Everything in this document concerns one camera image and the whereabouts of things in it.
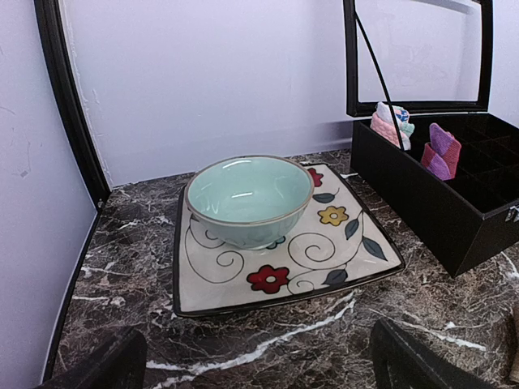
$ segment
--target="gray leaf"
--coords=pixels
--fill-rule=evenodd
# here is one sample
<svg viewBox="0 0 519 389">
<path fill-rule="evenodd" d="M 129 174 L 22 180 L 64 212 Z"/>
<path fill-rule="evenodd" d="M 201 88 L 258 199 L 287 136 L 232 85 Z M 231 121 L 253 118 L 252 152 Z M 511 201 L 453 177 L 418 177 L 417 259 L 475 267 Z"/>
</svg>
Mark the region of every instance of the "gray leaf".
<svg viewBox="0 0 519 389">
<path fill-rule="evenodd" d="M 350 221 L 346 225 L 346 228 L 344 229 L 344 232 L 346 234 L 346 239 L 350 239 L 357 232 L 358 224 L 359 224 L 358 219 L 355 219 L 355 220 Z"/>
<path fill-rule="evenodd" d="M 373 255 L 376 258 L 380 258 L 380 259 L 383 259 L 384 261 L 387 261 L 386 256 L 384 255 L 384 252 L 382 251 L 382 249 L 380 248 L 380 245 L 377 242 L 371 240 L 369 237 L 363 237 L 362 243 L 368 253 L 370 253 L 371 255 Z"/>
<path fill-rule="evenodd" d="M 335 269 L 328 273 L 326 281 L 323 285 L 337 285 L 342 284 L 348 278 L 348 273 L 344 269 Z"/>
<path fill-rule="evenodd" d="M 320 193 L 314 194 L 313 198 L 317 203 L 327 204 L 331 203 L 335 199 L 335 195 L 331 193 Z"/>
</svg>

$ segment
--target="light green bowl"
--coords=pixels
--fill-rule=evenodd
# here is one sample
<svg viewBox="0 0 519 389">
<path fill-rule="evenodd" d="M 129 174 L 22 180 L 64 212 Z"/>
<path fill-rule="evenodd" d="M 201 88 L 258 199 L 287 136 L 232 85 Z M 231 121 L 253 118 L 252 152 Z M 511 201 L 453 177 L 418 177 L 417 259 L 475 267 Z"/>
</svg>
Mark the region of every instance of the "light green bowl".
<svg viewBox="0 0 519 389">
<path fill-rule="evenodd" d="M 217 162 L 187 184 L 187 207 L 215 237 L 241 249 L 260 249 L 284 237 L 314 192 L 302 166 L 276 156 Z"/>
</svg>

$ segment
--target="brown object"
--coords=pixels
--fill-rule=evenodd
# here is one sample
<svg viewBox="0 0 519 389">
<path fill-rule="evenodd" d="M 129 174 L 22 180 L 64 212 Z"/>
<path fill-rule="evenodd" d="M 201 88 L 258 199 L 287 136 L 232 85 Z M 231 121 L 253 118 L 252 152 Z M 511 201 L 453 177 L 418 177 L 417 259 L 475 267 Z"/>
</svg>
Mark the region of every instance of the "brown object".
<svg viewBox="0 0 519 389">
<path fill-rule="evenodd" d="M 516 327 L 517 343 L 519 343 L 519 304 L 513 307 L 513 322 Z M 509 377 L 515 383 L 519 383 L 519 349 L 516 351 L 516 357 L 513 359 Z"/>
</svg>

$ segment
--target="bowl rim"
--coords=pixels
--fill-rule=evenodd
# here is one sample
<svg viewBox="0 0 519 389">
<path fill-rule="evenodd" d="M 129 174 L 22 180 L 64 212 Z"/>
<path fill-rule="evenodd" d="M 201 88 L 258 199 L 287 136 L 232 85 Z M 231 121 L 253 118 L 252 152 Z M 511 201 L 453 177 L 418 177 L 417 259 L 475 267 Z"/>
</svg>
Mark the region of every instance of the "bowl rim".
<svg viewBox="0 0 519 389">
<path fill-rule="evenodd" d="M 193 207 L 193 205 L 189 201 L 189 189 L 191 188 L 191 184 L 195 181 L 195 179 L 200 174 L 202 174 L 203 172 L 205 172 L 205 171 L 209 170 L 210 168 L 212 168 L 212 167 L 214 167 L 214 166 L 216 166 L 218 164 L 221 164 L 223 162 L 227 162 L 229 160 L 241 160 L 241 159 L 246 159 L 246 158 L 268 158 L 268 159 L 272 159 L 272 160 L 281 160 L 283 162 L 289 163 L 289 164 L 295 166 L 296 168 L 302 170 L 307 175 L 308 180 L 310 182 L 310 190 L 309 190 L 308 196 L 305 199 L 305 201 L 303 201 L 301 203 L 301 205 L 299 205 L 294 210 L 292 210 L 290 212 L 287 212 L 287 213 L 284 213 L 283 215 L 279 215 L 279 216 L 276 216 L 276 217 L 271 217 L 270 219 L 257 220 L 257 221 L 224 221 L 224 220 L 220 220 L 220 219 L 215 219 L 215 218 L 210 217 L 210 216 L 206 216 L 203 213 L 201 213 L 198 210 L 196 210 L 195 207 Z M 204 219 L 206 221 L 210 221 L 211 223 L 220 224 L 220 225 L 259 225 L 259 224 L 267 224 L 267 223 L 272 223 L 274 221 L 282 220 L 282 219 L 285 219 L 287 217 L 290 217 L 290 216 L 298 213 L 302 208 L 305 208 L 308 205 L 308 203 L 310 202 L 310 200 L 311 200 L 311 198 L 312 198 L 312 196 L 314 194 L 314 189 L 315 189 L 314 179 L 311 176 L 310 172 L 307 169 L 305 169 L 304 166 L 298 164 L 297 162 L 293 162 L 292 160 L 289 160 L 287 158 L 283 158 L 282 156 L 265 156 L 265 155 L 258 155 L 258 156 L 233 156 L 231 158 L 226 158 L 224 160 L 219 160 L 218 162 L 215 162 L 214 164 L 210 164 L 209 166 L 206 166 L 205 168 L 200 170 L 198 173 L 196 173 L 191 178 L 191 180 L 189 180 L 189 182 L 186 185 L 186 196 L 184 197 L 184 199 L 186 201 L 187 209 L 189 210 L 189 212 L 191 212 L 196 217 L 199 217 L 200 219 Z"/>
</svg>

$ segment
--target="black box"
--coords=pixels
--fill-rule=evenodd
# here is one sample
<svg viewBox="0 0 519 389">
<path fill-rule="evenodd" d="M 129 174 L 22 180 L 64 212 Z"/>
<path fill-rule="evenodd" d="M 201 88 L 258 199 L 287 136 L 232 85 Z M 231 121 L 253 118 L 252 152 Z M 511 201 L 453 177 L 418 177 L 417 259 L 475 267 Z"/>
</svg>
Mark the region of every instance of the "black box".
<svg viewBox="0 0 519 389">
<path fill-rule="evenodd" d="M 371 116 L 376 102 L 358 102 L 354 0 L 345 0 L 350 116 Z M 451 276 L 519 242 L 519 129 L 486 113 L 490 95 L 492 4 L 482 0 L 482 62 L 477 101 L 398 101 L 416 125 L 408 152 L 354 123 L 351 166 L 426 244 Z M 434 113 L 473 112 L 473 113 Z M 429 125 L 438 123 L 462 144 L 457 176 L 442 182 L 420 160 Z"/>
</svg>

